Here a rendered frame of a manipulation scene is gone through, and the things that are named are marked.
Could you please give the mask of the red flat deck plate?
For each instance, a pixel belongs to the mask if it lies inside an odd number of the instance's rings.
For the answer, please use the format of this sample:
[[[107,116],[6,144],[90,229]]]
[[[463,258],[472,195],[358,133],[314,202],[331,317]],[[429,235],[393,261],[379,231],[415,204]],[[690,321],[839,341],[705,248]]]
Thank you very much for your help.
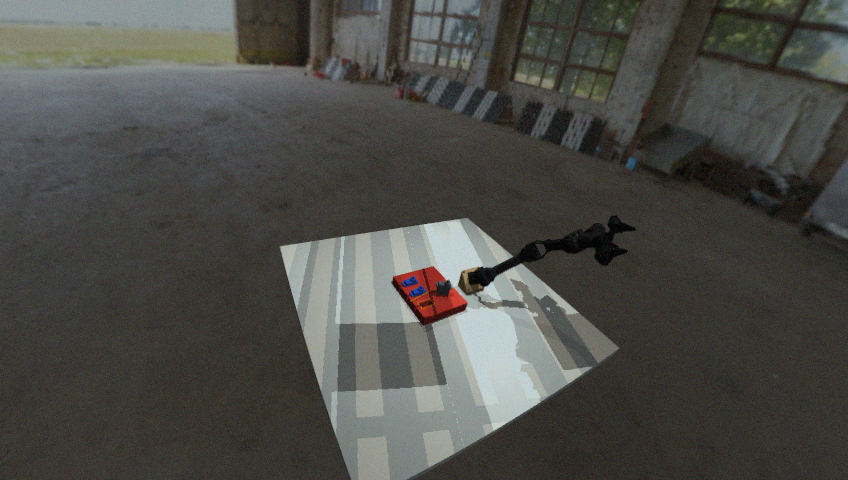
[[[464,311],[468,305],[454,288],[450,289],[449,296],[437,294],[436,291],[425,294],[437,290],[436,282],[439,281],[447,280],[434,266],[393,277],[392,285],[423,326]]]

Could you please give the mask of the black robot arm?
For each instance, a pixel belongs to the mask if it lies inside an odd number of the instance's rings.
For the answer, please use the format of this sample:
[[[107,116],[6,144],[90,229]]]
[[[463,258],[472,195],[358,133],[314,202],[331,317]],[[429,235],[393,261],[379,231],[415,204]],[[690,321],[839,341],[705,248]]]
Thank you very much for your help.
[[[531,263],[543,259],[546,254],[551,251],[563,250],[566,253],[578,253],[580,251],[584,251],[586,250],[586,248],[590,248],[587,240],[589,234],[592,231],[602,232],[606,230],[602,224],[595,223],[588,230],[583,231],[582,229],[578,229],[564,236],[564,238],[562,239],[548,239],[546,241],[536,240],[522,248],[520,253],[515,257],[493,268],[484,268],[484,266],[482,266],[474,272],[469,272],[469,284],[479,284],[481,287],[488,286],[488,284],[494,281],[496,276],[514,268],[515,266],[523,262]],[[576,233],[578,234],[577,236]],[[547,252],[543,256],[541,256],[535,244],[544,244]]]

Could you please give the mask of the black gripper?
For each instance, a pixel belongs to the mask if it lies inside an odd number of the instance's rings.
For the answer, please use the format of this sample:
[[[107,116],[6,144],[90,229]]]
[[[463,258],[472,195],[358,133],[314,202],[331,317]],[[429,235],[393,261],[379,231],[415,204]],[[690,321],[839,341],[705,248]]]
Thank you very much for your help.
[[[627,253],[627,249],[623,248],[609,248],[613,241],[613,236],[615,233],[629,232],[635,231],[636,229],[630,225],[622,223],[622,221],[617,216],[611,216],[607,223],[607,226],[610,228],[609,232],[602,231],[596,232],[592,231],[588,236],[588,245],[590,248],[596,249],[595,258],[596,261],[600,265],[608,265],[611,263],[612,258]]]

